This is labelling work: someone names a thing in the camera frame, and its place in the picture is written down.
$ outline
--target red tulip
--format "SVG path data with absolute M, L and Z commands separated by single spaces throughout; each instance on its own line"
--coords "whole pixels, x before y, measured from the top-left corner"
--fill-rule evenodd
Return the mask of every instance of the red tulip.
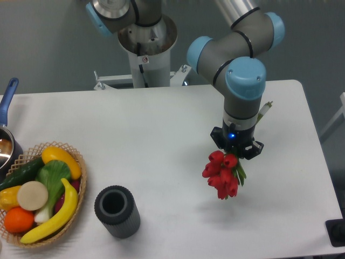
M 220 189 L 222 186 L 224 186 L 224 184 L 222 184 L 222 181 L 221 181 L 219 175 L 211 176 L 211 177 L 207 180 L 207 182 L 209 183 L 209 186 L 213 186 L 213 187 L 215 187 L 216 189 Z
M 234 154 L 228 154 L 224 157 L 223 163 L 227 168 L 235 167 L 237 165 L 237 158 Z
M 223 163 L 224 153 L 220 150 L 214 151 L 209 155 L 209 160 L 211 163 Z
M 226 185 L 227 193 L 230 197 L 234 197 L 237 195 L 238 190 L 238 179 L 233 176 L 229 185 Z
M 218 198 L 223 200 L 225 197 L 227 197 L 227 189 L 225 185 L 222 185 L 218 190 Z
M 222 181 L 222 183 L 230 183 L 231 182 L 231 176 L 232 176 L 232 172 L 231 169 L 223 167 L 220 170 L 220 179 Z
M 208 177 L 217 175 L 217 174 L 219 174 L 220 169 L 221 169 L 221 165 L 209 162 L 205 166 L 205 170 L 203 171 L 202 176 L 205 178 L 208 178 Z

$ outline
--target yellow squash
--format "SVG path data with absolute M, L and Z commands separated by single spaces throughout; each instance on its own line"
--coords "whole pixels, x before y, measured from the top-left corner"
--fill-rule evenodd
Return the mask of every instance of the yellow squash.
M 31 244 L 41 240 L 63 227 L 73 216 L 78 204 L 78 193 L 65 179 L 61 181 L 65 186 L 65 201 L 61 209 L 48 221 L 27 232 L 20 240 L 23 244 Z
M 77 180 L 81 176 L 81 170 L 75 159 L 64 149 L 50 146 L 42 151 L 42 160 L 47 164 L 51 160 L 60 160 L 65 162 L 71 170 L 72 180 Z
M 10 210 L 19 207 L 17 193 L 21 186 L 14 186 L 0 192 L 0 209 Z

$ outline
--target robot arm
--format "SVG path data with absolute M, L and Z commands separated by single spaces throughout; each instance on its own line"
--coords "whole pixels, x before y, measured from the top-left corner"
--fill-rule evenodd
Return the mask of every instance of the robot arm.
M 86 10 L 104 36 L 117 32 L 134 88 L 170 85 L 170 49 L 177 29 L 162 14 L 161 0 L 92 0 Z
M 196 39 L 187 61 L 224 96 L 223 127 L 211 136 L 218 148 L 236 149 L 239 157 L 251 159 L 263 144 L 254 141 L 266 69 L 257 55 L 278 45 L 285 34 L 280 17 L 264 14 L 251 0 L 215 0 L 232 33 L 220 40 Z
M 162 17 L 161 0 L 92 0 L 86 10 L 105 36 L 110 36 L 132 24 L 149 27 Z
M 262 13 L 252 0 L 215 0 L 232 33 L 220 40 L 196 39 L 187 61 L 224 96 L 222 128 L 211 136 L 218 148 L 236 150 L 240 158 L 261 153 L 254 140 L 266 69 L 257 55 L 278 45 L 285 27 L 274 13 Z M 118 32 L 127 51 L 134 88 L 168 86 L 170 49 L 176 25 L 161 13 L 161 0 L 92 0 L 87 12 L 104 35 Z

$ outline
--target wicker basket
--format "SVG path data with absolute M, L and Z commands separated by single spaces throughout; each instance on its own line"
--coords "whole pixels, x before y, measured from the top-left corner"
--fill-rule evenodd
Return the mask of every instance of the wicker basket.
M 75 210 L 74 215 L 68 221 L 68 223 L 54 236 L 51 236 L 50 238 L 46 238 L 44 240 L 38 241 L 33 244 L 22 244 L 20 242 L 20 239 L 22 238 L 23 234 L 11 234 L 7 232 L 7 230 L 4 227 L 4 218 L 6 215 L 6 211 L 0 210 L 0 235 L 2 238 L 4 238 L 8 243 L 12 243 L 18 247 L 22 248 L 37 248 L 37 247 L 42 247 L 47 244 L 51 244 L 54 241 L 56 241 L 58 238 L 62 237 L 68 229 L 70 228 L 71 224 L 75 220 L 79 209 L 80 205 L 82 203 L 82 200 L 84 198 L 84 193 L 85 193 L 85 188 L 86 188 L 86 180 L 87 180 L 87 175 L 86 175 L 86 166 L 84 159 L 82 158 L 82 155 L 72 146 L 69 144 L 63 144 L 61 142 L 53 142 L 53 143 L 45 143 L 45 144 L 40 144 L 36 145 L 34 148 L 29 148 L 28 151 L 25 151 L 23 155 L 20 155 L 19 158 L 15 161 L 15 164 L 11 166 L 11 169 L 8 172 L 8 175 L 11 174 L 15 169 L 20 167 L 22 164 L 29 162 L 30 160 L 33 160 L 34 158 L 38 157 L 41 155 L 42 151 L 49 146 L 56 146 L 60 147 L 70 153 L 71 156 L 78 162 L 80 169 L 81 169 L 81 181 L 80 181 L 80 190 L 79 190 L 79 200 L 78 200 L 78 205 Z

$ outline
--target orange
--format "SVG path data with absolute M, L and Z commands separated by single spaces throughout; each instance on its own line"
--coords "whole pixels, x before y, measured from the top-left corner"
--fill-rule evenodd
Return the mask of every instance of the orange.
M 34 214 L 21 207 L 10 209 L 4 219 L 4 227 L 10 233 L 28 231 L 34 222 Z

